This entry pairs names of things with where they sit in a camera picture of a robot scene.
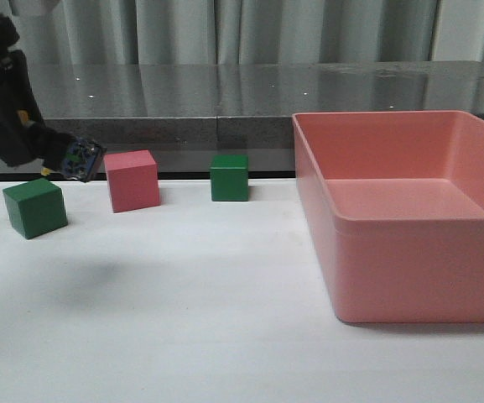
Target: gray curtain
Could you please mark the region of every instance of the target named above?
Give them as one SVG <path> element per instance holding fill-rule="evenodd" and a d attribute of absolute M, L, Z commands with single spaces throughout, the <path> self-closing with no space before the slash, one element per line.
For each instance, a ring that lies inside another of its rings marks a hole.
<path fill-rule="evenodd" d="M 32 63 L 484 60 L 484 0 L 62 0 L 13 21 Z"/>

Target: pink plastic bin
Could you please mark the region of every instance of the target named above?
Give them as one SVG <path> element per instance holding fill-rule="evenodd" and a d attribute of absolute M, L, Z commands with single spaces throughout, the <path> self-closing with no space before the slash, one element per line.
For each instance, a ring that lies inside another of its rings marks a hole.
<path fill-rule="evenodd" d="M 484 322 L 484 121 L 294 115 L 299 194 L 345 322 Z"/>

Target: cube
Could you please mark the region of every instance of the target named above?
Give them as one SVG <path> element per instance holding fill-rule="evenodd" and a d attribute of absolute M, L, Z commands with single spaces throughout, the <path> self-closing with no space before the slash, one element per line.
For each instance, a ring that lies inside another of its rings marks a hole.
<path fill-rule="evenodd" d="M 146 149 L 104 157 L 113 212 L 159 206 L 158 166 Z"/>
<path fill-rule="evenodd" d="M 246 155 L 216 155 L 210 167 L 211 200 L 249 200 L 249 158 Z"/>
<path fill-rule="evenodd" d="M 62 190 L 37 179 L 3 189 L 10 223 L 26 239 L 68 225 Z"/>

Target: white table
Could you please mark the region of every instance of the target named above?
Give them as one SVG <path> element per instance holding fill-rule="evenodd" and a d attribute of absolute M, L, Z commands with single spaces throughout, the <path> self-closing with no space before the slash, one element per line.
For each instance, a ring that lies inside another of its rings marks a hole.
<path fill-rule="evenodd" d="M 484 402 L 484 325 L 339 322 L 295 181 L 251 184 L 58 183 L 70 225 L 25 240 L 0 183 L 0 402 Z"/>

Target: gray countertop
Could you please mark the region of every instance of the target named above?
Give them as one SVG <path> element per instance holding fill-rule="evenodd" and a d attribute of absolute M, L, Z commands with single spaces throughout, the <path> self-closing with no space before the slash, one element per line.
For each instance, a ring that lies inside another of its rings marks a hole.
<path fill-rule="evenodd" d="M 111 151 L 148 148 L 162 172 L 208 170 L 217 152 L 293 170 L 291 115 L 460 109 L 484 118 L 484 63 L 32 65 L 46 123 Z M 0 173 L 36 171 L 31 165 Z"/>

